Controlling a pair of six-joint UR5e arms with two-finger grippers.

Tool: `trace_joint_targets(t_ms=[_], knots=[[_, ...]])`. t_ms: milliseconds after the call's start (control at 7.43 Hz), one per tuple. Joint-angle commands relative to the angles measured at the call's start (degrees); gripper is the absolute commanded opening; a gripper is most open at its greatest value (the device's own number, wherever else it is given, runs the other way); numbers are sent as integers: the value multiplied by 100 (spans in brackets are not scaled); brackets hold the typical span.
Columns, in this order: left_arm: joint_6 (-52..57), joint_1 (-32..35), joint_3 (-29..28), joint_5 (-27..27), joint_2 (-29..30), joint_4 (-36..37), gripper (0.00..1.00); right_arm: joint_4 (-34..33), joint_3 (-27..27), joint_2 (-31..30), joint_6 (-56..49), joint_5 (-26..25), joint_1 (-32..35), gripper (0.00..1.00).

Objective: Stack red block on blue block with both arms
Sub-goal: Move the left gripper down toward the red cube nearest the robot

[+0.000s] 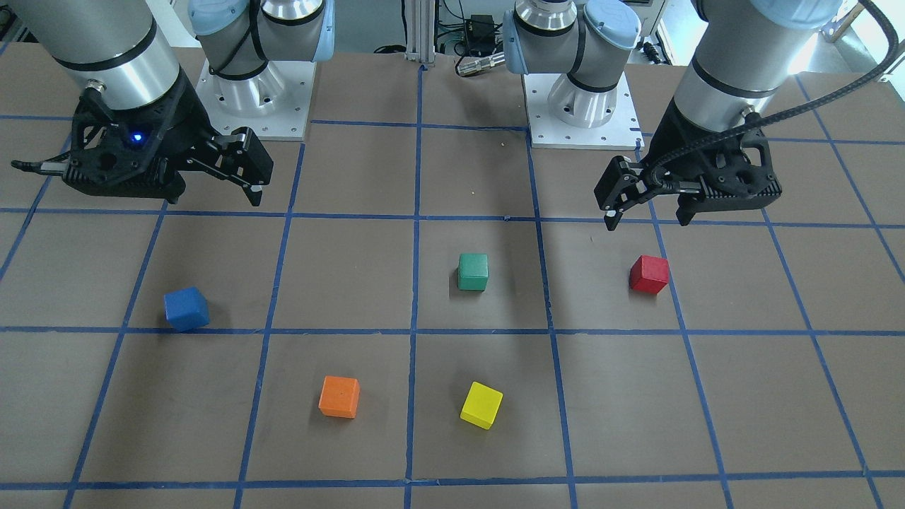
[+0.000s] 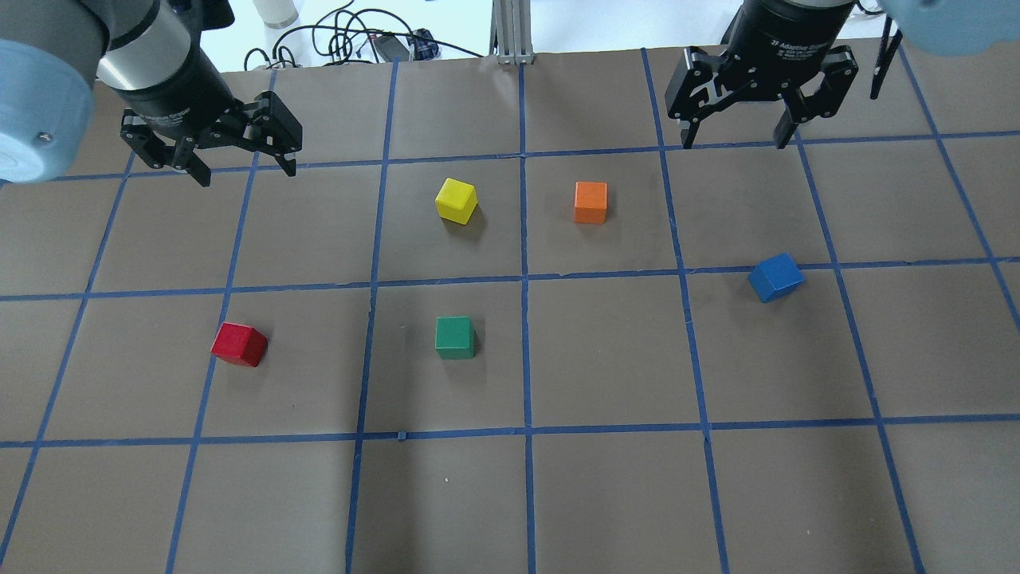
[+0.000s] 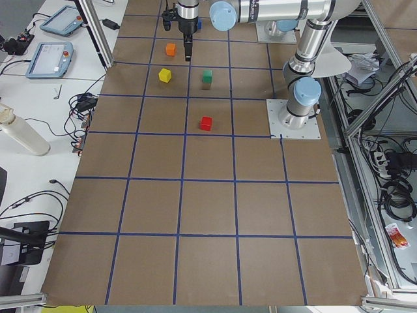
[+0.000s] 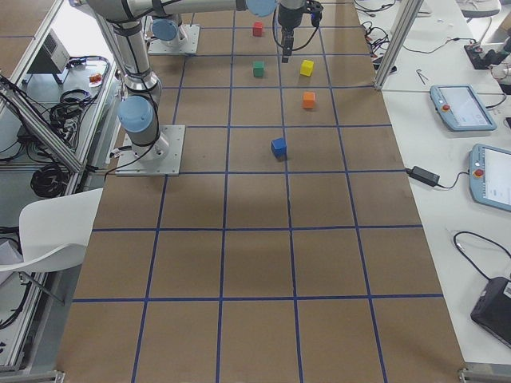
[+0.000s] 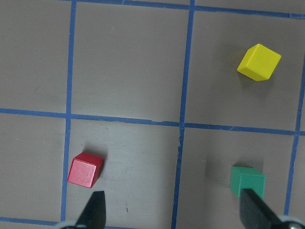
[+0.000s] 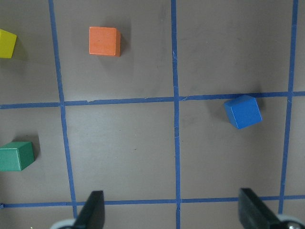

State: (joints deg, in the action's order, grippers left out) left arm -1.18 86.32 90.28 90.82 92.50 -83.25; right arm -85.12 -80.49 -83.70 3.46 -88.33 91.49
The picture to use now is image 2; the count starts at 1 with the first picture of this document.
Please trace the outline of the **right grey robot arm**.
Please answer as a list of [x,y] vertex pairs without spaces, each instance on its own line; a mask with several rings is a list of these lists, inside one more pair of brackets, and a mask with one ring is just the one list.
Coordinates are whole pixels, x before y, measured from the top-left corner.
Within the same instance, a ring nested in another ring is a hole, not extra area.
[[[703,121],[736,103],[784,104],[777,148],[802,124],[829,119],[859,73],[853,50],[837,43],[853,1],[744,1],[724,35],[724,51],[688,46],[665,90],[666,112],[692,148]],[[877,98],[904,39],[941,56],[969,56],[1018,39],[1013,1],[881,1],[885,16],[870,96]]]

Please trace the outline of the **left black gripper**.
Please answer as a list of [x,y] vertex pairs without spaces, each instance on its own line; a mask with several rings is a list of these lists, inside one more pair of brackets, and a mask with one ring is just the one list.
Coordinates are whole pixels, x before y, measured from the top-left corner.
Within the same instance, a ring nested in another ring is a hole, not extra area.
[[[121,138],[142,160],[165,160],[201,187],[211,184],[202,150],[237,147],[259,151],[276,160],[290,178],[296,154],[303,149],[300,121],[273,91],[260,93],[252,115],[234,98],[230,86],[199,49],[186,56],[182,68],[154,86],[120,89],[124,110]],[[255,131],[254,139],[248,133]]]

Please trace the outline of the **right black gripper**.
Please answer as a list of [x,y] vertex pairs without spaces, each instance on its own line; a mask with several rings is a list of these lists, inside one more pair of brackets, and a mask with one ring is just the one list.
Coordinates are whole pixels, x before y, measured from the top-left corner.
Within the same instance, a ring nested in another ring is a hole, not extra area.
[[857,75],[852,49],[837,44],[852,9],[852,1],[743,1],[721,47],[684,47],[666,89],[682,148],[703,119],[740,102],[783,101],[777,149],[802,124],[835,116]]

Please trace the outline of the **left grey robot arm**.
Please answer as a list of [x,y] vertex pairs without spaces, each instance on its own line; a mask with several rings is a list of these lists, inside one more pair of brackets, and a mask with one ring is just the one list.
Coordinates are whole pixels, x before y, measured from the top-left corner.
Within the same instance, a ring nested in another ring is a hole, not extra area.
[[204,149],[273,157],[296,175],[303,128],[280,97],[234,97],[200,45],[230,28],[226,1],[4,1],[1,156],[5,182],[46,182],[73,166],[102,81],[125,104],[118,133],[150,168],[207,187]]

